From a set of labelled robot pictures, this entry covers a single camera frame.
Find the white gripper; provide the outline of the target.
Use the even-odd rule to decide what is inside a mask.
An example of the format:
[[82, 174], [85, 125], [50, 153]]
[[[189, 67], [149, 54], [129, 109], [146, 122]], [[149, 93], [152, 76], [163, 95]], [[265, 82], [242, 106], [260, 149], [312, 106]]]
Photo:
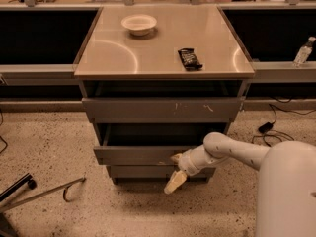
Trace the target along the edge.
[[170, 180], [164, 188], [164, 193], [167, 195], [171, 194], [179, 186], [181, 186], [186, 181], [187, 175], [194, 176], [202, 169], [206, 168], [210, 163], [211, 157], [203, 146], [199, 146], [195, 149], [187, 150], [183, 154], [177, 153], [172, 155], [170, 159], [175, 164], [178, 164], [182, 171], [175, 171], [172, 174]]

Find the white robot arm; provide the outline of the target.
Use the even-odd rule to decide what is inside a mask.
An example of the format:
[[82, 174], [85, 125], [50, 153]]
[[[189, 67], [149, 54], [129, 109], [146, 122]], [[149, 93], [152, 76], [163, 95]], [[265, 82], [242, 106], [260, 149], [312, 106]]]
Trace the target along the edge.
[[267, 147], [212, 132], [203, 145], [173, 157], [178, 170], [164, 192], [227, 158], [259, 172], [255, 237], [316, 237], [316, 147], [304, 142]]

